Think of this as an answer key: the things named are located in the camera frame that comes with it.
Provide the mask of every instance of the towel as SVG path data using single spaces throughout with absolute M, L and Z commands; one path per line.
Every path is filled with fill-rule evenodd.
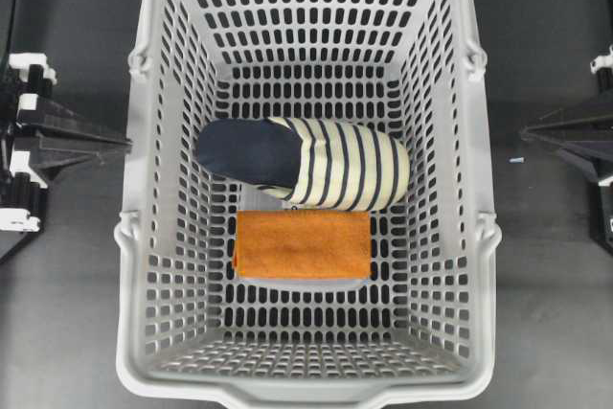
M 369 215 L 320 210 L 239 211 L 233 264 L 242 278 L 368 278 Z

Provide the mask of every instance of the white clip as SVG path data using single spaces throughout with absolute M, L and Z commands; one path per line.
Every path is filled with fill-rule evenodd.
M 486 74 L 486 66 L 488 65 L 488 54 L 483 48 L 473 41 L 468 41 L 468 56 L 465 60 L 465 66 L 468 70 L 468 80 L 482 81 Z
M 129 257 L 136 254 L 136 243 L 141 239 L 140 233 L 140 213 L 138 211 L 127 211 L 119 213 L 121 220 L 115 226 L 113 236 L 119 245 L 122 253 Z
M 28 81 L 28 73 L 32 64 L 42 66 L 43 78 L 49 79 L 53 85 L 57 85 L 56 70 L 47 63 L 47 56 L 43 53 L 13 53 L 9 55 L 9 67 L 19 71 L 19 79 Z
M 151 68 L 151 60 L 145 55 L 145 50 L 134 50 L 127 57 L 127 65 L 130 69 L 130 75 L 135 80 L 144 81 L 147 79 Z
M 592 74 L 596 74 L 605 67 L 613 69 L 613 45 L 609 46 L 608 55 L 601 55 L 590 62 L 590 71 L 592 71 Z
M 496 214 L 479 213 L 477 215 L 476 237 L 481 245 L 480 253 L 493 254 L 502 240 L 502 231 L 496 224 Z
M 13 147 L 9 170 L 13 175 L 18 172 L 26 172 L 30 175 L 30 180 L 37 182 L 41 189 L 49 188 L 47 181 L 30 168 L 30 153 L 27 150 L 15 150 Z
M 40 219 L 22 208 L 0 209 L 0 230 L 6 232 L 38 232 Z

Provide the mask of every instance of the folded towel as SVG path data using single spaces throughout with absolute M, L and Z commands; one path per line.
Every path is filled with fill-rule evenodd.
M 242 278 L 368 278 L 369 215 L 317 210 L 240 211 L 233 263 Z

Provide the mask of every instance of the cream striped fabric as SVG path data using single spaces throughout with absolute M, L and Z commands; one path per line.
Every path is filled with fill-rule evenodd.
M 345 211 L 382 210 L 409 186 L 409 155 L 384 133 L 360 125 L 273 117 L 301 139 L 298 181 L 292 190 L 260 186 L 290 203 Z

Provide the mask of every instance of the white plastic part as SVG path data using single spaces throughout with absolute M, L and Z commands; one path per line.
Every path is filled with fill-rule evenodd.
M 606 175 L 599 178 L 598 185 L 600 187 L 609 187 L 613 184 L 613 174 Z
M 143 0 L 115 231 L 124 385 L 241 409 L 481 393 L 501 238 L 486 60 L 472 0 Z M 364 124 L 408 147 L 407 195 L 371 213 L 365 285 L 299 292 L 234 273 L 237 210 L 282 204 L 211 176 L 193 149 L 211 120 L 268 115 Z
M 9 67 L 19 71 L 21 81 L 28 81 L 28 72 L 32 64 L 43 67 L 43 78 L 49 79 L 54 85 L 57 84 L 56 70 L 47 63 L 47 56 L 43 53 L 13 53 L 9 55 Z
M 27 150 L 13 149 L 9 169 L 13 175 L 18 172 L 26 172 L 30 175 L 30 180 L 32 182 L 37 182 L 41 189 L 47 189 L 49 187 L 47 182 L 40 177 L 36 171 L 30 168 L 30 153 Z
M 590 62 L 590 71 L 592 74 L 596 74 L 599 70 L 607 67 L 613 69 L 613 45 L 609 47 L 608 55 L 601 55 Z
M 19 96 L 17 111 L 19 110 L 36 110 L 38 103 L 38 95 L 36 93 L 23 93 Z
M 7 232 L 38 232 L 40 219 L 22 208 L 0 208 L 0 230 Z

